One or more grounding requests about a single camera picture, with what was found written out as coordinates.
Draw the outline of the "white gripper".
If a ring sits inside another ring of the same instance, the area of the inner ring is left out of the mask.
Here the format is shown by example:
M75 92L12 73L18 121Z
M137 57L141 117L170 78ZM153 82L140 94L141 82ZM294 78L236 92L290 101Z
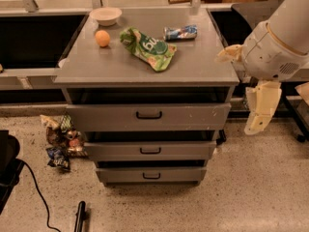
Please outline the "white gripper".
M244 44L233 44L222 49L217 62L241 62L246 72L260 81L245 89L249 116L244 128L247 135L262 132L270 123L280 102L281 83L288 80L308 63L309 39L295 29L280 36L268 21L260 22Z

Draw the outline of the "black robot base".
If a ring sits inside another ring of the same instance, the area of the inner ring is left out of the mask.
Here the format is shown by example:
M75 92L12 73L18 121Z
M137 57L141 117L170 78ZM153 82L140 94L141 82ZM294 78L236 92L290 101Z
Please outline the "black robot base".
M23 163L17 158L20 151L18 140L7 130L0 130L0 215L19 182Z

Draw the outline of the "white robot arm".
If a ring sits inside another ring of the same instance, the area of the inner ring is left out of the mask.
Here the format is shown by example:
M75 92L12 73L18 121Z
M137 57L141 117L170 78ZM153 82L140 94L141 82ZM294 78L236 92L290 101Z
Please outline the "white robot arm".
M217 62L232 61L258 79L245 89L249 117L244 132L263 131L279 104L281 83L305 68L309 58L309 0L285 0L269 19L260 22L242 44L221 50Z

